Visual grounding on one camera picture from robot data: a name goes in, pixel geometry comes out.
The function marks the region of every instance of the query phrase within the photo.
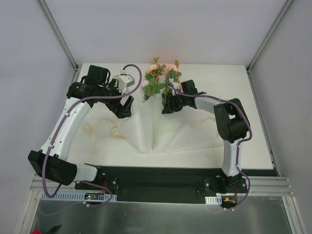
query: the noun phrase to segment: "pink flower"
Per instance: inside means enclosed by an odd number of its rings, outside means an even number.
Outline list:
[[[148,85],[150,82],[148,80],[145,80],[141,83],[141,87],[145,87],[146,85]]]
[[[165,67],[164,73],[167,74],[172,69],[174,69],[175,72],[177,72],[179,70],[175,65],[168,65],[168,66]]]
[[[151,71],[157,69],[157,64],[153,64],[148,68],[148,73],[150,73]]]

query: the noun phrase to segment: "purple cable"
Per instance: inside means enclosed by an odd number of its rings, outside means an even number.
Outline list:
[[[100,189],[104,189],[104,190],[108,191],[108,193],[111,195],[110,198],[109,198],[107,201],[104,201],[104,202],[102,202],[102,203],[100,203],[100,204],[98,204],[98,205],[89,204],[89,206],[91,206],[91,207],[98,207],[98,206],[101,206],[101,205],[106,204],[107,202],[109,202],[110,200],[113,199],[113,194],[112,194],[112,192],[111,192],[108,188],[105,188],[104,186],[100,186],[100,185],[96,185],[96,184],[90,183],[90,182],[88,182],[88,181],[81,181],[81,182],[82,182],[82,183],[85,183],[85,184],[88,184],[88,185],[91,185],[91,186],[94,186],[94,187],[98,187],[98,188],[100,188]],[[65,209],[60,210],[60,211],[57,211],[57,212],[55,212],[55,213],[51,213],[51,214],[46,214],[46,213],[42,212],[42,210],[41,210],[41,208],[40,208],[40,205],[39,205],[38,211],[39,211],[39,213],[40,213],[41,215],[43,215],[43,216],[54,216],[54,215],[58,215],[58,214],[60,214],[60,213],[62,213],[62,212],[64,212],[64,211],[66,211],[66,210],[68,210],[69,208],[71,208],[71,207],[73,207],[73,206],[76,206],[76,205],[78,205],[78,204],[84,204],[84,202],[81,202],[81,201],[75,202],[75,203],[71,204],[70,206],[66,207]]]
[[[170,78],[172,78],[171,72],[168,72],[168,76],[170,76]],[[237,143],[236,164],[235,164],[235,166],[236,166],[237,170],[239,171],[239,173],[241,173],[243,176],[245,176],[246,179],[248,180],[248,189],[247,189],[247,192],[246,192],[245,196],[243,197],[243,199],[236,205],[236,206],[238,206],[238,205],[241,204],[241,203],[246,199],[246,197],[248,196],[248,194],[249,194],[249,192],[250,192],[250,186],[251,186],[249,177],[248,177],[245,173],[243,173],[242,170],[241,170],[241,169],[239,168],[239,166],[238,166],[239,145],[240,145],[241,143],[243,143],[244,141],[251,140],[252,137],[253,137],[253,133],[252,133],[252,130],[251,130],[251,128],[250,128],[250,124],[249,124],[247,118],[245,117],[244,113],[241,111],[241,109],[239,108],[239,106],[237,106],[234,102],[228,101],[228,100],[224,100],[224,99],[220,99],[220,98],[217,98],[217,97],[214,97],[214,96],[211,96],[211,95],[189,95],[189,94],[185,94],[185,93],[181,92],[180,90],[176,89],[176,88],[170,83],[168,76],[167,76],[166,80],[167,80],[169,86],[170,86],[175,92],[177,92],[178,94],[183,95],[183,96],[186,96],[186,97],[189,97],[189,98],[211,98],[211,99],[214,99],[214,100],[217,100],[217,101],[221,101],[221,102],[225,102],[225,103],[231,104],[232,106],[235,107],[235,109],[237,109],[237,112],[239,113],[239,115],[243,118],[244,122],[246,123],[247,128],[248,128],[248,131],[249,131],[249,137],[246,138],[246,139],[242,139],[242,140],[240,140],[240,141]]]
[[[128,64],[126,66],[123,67],[123,70],[125,70],[127,67],[135,67],[138,72],[139,72],[139,75],[140,75],[140,78],[139,78],[139,81],[138,81],[138,84],[137,86],[130,92],[126,93],[126,94],[123,94],[123,95],[119,95],[119,96],[93,96],[93,97],[85,97],[85,98],[82,98],[80,100],[78,100],[77,102],[75,102],[69,109],[68,109],[68,114],[70,114],[70,112],[74,109],[75,106],[77,106],[79,103],[81,102],[84,102],[84,101],[87,101],[87,100],[90,100],[90,99],[118,99],[118,98],[123,98],[123,97],[126,97],[126,96],[129,96],[131,95],[132,93],[134,93],[139,87],[140,87],[140,84],[142,82],[142,72],[141,70],[139,69],[138,66],[134,65],[134,64]],[[56,129],[52,139],[51,139],[51,145],[54,144],[59,132],[60,132],[60,129],[62,128],[66,118],[69,117],[68,116],[64,116],[63,119],[61,120],[61,122],[59,123],[58,125],[58,128]],[[59,191],[59,188],[61,187],[61,184],[58,185],[57,189],[55,190],[55,192],[50,195],[49,192],[48,192],[48,189],[47,189],[47,185],[46,185],[46,182],[45,182],[45,169],[46,169],[46,166],[47,166],[47,161],[48,161],[48,157],[50,155],[50,152],[51,152],[51,147],[48,147],[48,150],[47,150],[47,153],[45,154],[45,157],[44,157],[44,161],[43,161],[43,166],[42,166],[42,186],[43,186],[43,190],[44,190],[44,193],[45,195],[48,197],[48,198],[54,198],[55,195],[58,193]]]

